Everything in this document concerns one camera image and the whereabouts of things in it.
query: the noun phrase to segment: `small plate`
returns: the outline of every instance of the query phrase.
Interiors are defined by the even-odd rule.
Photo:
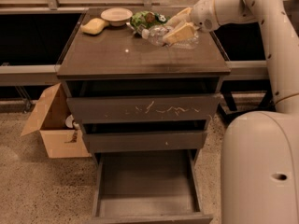
[[[109,21],[112,26],[123,26],[133,13],[129,9],[114,7],[102,12],[101,18]]]

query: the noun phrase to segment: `cardboard box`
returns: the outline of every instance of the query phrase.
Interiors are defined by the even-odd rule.
[[[21,136],[39,131],[49,158],[91,157],[82,140],[82,131],[66,127],[69,115],[62,85],[49,87],[41,94]]]

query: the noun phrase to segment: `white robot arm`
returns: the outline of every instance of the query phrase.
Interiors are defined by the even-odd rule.
[[[227,129],[221,154],[222,224],[299,223],[299,39],[283,0],[200,0],[202,32],[259,23],[274,112],[251,112]]]

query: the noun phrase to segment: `yellow sponge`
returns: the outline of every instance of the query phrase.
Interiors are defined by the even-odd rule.
[[[81,31],[85,34],[97,35],[103,31],[105,27],[109,26],[109,22],[103,19],[91,19],[85,25],[81,25]]]

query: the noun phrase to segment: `floor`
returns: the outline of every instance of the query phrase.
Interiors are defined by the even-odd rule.
[[[238,97],[239,108],[261,95]],[[92,158],[49,159],[38,132],[21,137],[30,116],[22,102],[0,102],[0,224],[79,224],[92,216],[96,167]],[[203,211],[221,224],[221,145],[227,124],[219,114],[195,164]]]

